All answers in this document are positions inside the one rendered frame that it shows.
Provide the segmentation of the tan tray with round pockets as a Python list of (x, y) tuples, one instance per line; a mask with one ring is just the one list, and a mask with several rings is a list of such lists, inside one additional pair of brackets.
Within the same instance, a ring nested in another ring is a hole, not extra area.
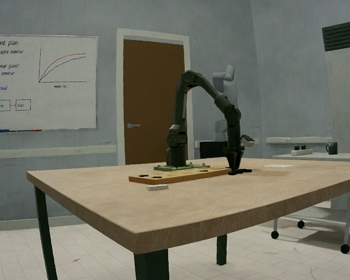
[[(201, 170), (208, 170), (208, 171), (199, 172)], [(232, 172), (232, 169), (201, 167), (201, 168), (184, 169), (184, 170), (176, 170), (176, 171), (166, 171), (161, 173), (143, 174), (143, 175), (149, 175), (146, 177), (140, 177), (140, 175), (132, 175), (132, 176), (129, 176), (129, 181), (136, 182), (136, 183), (150, 184), (150, 185), (159, 185), (159, 184), (168, 184), (168, 183), (196, 180), (196, 179), (202, 179), (202, 178), (219, 176), (219, 175), (226, 175), (228, 174), (228, 172)], [(160, 175), (160, 174), (163, 174), (163, 175)], [(152, 177), (154, 176), (161, 176), (163, 178), (152, 179)]]

